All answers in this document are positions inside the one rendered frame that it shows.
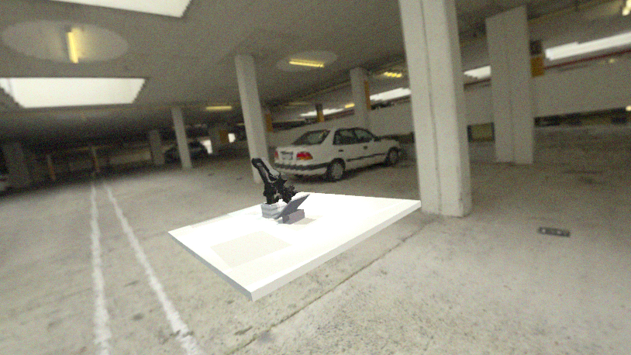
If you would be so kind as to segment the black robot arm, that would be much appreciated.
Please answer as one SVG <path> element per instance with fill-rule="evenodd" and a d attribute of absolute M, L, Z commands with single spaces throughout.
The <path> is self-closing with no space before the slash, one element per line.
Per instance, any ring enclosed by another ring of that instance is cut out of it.
<path fill-rule="evenodd" d="M 283 172 L 278 173 L 276 170 L 274 170 L 267 162 L 266 157 L 254 157 L 252 158 L 251 163 L 258 170 L 264 183 L 263 195 L 267 199 L 267 203 L 265 204 L 274 204 L 274 195 L 277 194 L 277 189 L 283 186 L 284 183 L 288 180 L 288 176 Z M 268 176 L 266 172 L 268 173 Z M 294 188 L 295 186 L 291 184 L 289 187 L 285 187 L 285 189 L 282 188 L 282 191 L 284 194 L 287 194 L 287 192 L 291 193 Z"/>

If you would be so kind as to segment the white switch panel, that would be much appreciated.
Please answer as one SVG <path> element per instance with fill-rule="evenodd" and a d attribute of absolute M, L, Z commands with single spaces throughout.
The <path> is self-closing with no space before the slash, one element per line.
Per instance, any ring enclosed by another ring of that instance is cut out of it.
<path fill-rule="evenodd" d="M 305 218 L 304 209 L 298 209 L 298 207 L 307 199 L 311 194 L 308 193 L 306 195 L 300 196 L 298 198 L 292 199 L 276 216 L 276 219 L 282 217 L 283 224 L 291 225 L 301 219 Z"/>

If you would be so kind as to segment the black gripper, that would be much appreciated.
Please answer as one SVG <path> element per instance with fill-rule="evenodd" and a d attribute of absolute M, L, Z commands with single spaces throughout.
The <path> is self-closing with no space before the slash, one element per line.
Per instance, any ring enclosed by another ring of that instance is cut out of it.
<path fill-rule="evenodd" d="M 287 194 L 284 194 L 282 188 L 285 189 L 285 187 L 286 186 L 283 185 L 278 188 L 279 195 L 277 195 L 277 197 L 274 199 L 275 203 L 279 202 L 279 200 L 282 199 L 283 202 L 288 204 L 292 200 L 292 197 L 294 197 L 298 193 L 297 190 L 293 190 L 291 191 L 291 193 L 287 192 Z"/>

